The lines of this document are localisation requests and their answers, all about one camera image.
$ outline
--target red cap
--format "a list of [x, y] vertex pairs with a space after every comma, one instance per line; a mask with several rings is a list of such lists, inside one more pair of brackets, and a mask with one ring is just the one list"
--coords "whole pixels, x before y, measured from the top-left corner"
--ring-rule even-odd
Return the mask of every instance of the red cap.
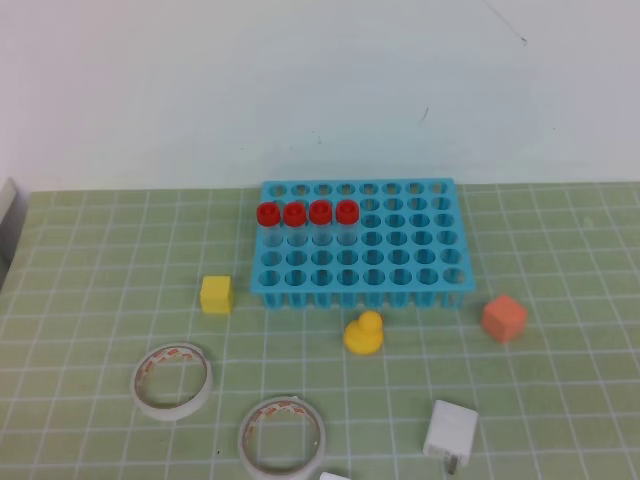
[[326, 225], [331, 223], [332, 207], [328, 200], [316, 200], [309, 207], [309, 218], [311, 223], [316, 225]]
[[275, 227], [280, 223], [280, 208], [276, 202], [264, 202], [258, 205], [256, 216], [263, 227]]
[[307, 210], [304, 203], [287, 203], [284, 207], [284, 223], [290, 227], [301, 227], [307, 223]]
[[336, 219], [342, 225], [353, 225], [360, 218], [360, 208], [353, 200], [342, 200], [336, 207]]

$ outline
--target white tape roll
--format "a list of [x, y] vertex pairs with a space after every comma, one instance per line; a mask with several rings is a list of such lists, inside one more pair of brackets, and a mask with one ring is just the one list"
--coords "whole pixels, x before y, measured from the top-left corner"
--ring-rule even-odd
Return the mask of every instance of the white tape roll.
[[[318, 449], [314, 456], [307, 463], [286, 472], [264, 468], [257, 462], [250, 460], [247, 455], [249, 438], [256, 430], [258, 424], [265, 417], [278, 411], [288, 411], [305, 416], [318, 434]], [[311, 405], [300, 400], [298, 397], [277, 397], [259, 403], [244, 418], [240, 425], [240, 434], [238, 435], [238, 452], [240, 453], [240, 461], [256, 480], [307, 480], [322, 463], [326, 448], [326, 438], [327, 435], [324, 425], [322, 424], [322, 419]]]
[[[156, 364], [171, 358], [195, 358], [196, 360], [199, 360], [205, 369], [204, 383], [198, 393], [180, 405], [166, 408], [151, 405], [143, 399], [142, 382], [153, 370], [153, 367]], [[200, 348], [191, 343], [170, 343], [163, 345], [162, 347], [158, 347], [156, 350], [148, 353], [142, 360], [140, 360], [133, 371], [133, 375], [131, 375], [131, 395], [133, 396], [134, 403], [145, 415], [163, 422], [180, 420], [181, 418], [191, 415], [207, 403], [207, 400], [211, 396], [212, 388], [213, 371], [211, 369], [211, 362], [209, 362]]]

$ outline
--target clear test tube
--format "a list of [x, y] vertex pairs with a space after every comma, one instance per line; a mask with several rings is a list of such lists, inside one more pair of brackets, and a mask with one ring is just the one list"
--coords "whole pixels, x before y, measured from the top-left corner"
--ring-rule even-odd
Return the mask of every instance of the clear test tube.
[[287, 241], [292, 247], [307, 243], [307, 209], [302, 202], [288, 203], [284, 207], [284, 224], [287, 226]]
[[336, 220], [338, 221], [338, 243], [353, 245], [358, 240], [358, 220], [360, 208], [353, 200], [342, 200], [336, 206]]
[[316, 200], [309, 207], [309, 219], [313, 224], [313, 243], [319, 247], [331, 243], [332, 217], [331, 202], [328, 200]]
[[256, 210], [258, 225], [262, 229], [262, 241], [267, 247], [277, 247], [282, 243], [280, 207], [275, 202], [264, 202]]

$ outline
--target orange block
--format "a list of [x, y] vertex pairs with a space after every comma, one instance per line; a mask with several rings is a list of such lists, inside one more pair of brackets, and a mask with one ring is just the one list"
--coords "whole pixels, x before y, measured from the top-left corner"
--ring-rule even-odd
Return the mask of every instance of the orange block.
[[482, 328], [500, 343], [520, 335], [527, 325], [527, 309], [509, 295], [501, 295], [484, 307]]

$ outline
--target yellow block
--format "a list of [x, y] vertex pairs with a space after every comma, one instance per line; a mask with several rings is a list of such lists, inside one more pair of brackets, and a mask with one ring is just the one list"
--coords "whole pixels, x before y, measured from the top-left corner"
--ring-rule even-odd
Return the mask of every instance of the yellow block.
[[206, 276], [200, 290], [200, 306], [204, 313], [231, 313], [233, 287], [231, 277]]

